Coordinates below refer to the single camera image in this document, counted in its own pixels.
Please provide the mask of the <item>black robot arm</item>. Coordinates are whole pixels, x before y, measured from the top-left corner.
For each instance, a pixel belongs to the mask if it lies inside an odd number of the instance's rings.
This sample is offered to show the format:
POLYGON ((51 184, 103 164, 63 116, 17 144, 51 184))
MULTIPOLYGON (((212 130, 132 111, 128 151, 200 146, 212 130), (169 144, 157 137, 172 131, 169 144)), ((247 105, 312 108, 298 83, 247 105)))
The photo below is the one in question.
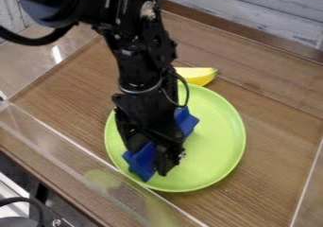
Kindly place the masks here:
POLYGON ((179 101, 173 69, 176 42, 164 28, 156 0, 20 0, 35 22, 53 31, 28 38, 0 26, 0 38, 41 46, 59 40, 80 23, 104 37, 119 67, 120 92, 112 96, 115 121, 127 150, 153 143, 152 169, 167 175, 179 165, 184 133, 175 122, 179 101))

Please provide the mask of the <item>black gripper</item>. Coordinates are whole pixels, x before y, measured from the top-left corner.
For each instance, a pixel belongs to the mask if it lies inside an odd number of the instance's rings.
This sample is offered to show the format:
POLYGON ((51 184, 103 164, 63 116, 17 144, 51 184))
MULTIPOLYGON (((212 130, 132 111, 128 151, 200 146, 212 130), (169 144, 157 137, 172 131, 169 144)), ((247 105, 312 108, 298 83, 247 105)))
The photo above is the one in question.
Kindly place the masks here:
POLYGON ((175 123, 179 104, 177 80, 160 79, 152 86, 140 88, 132 83, 120 83, 120 93, 112 96, 115 122, 121 140, 131 153, 137 152, 148 141, 153 141, 155 168, 165 176, 179 165, 184 136, 175 123))

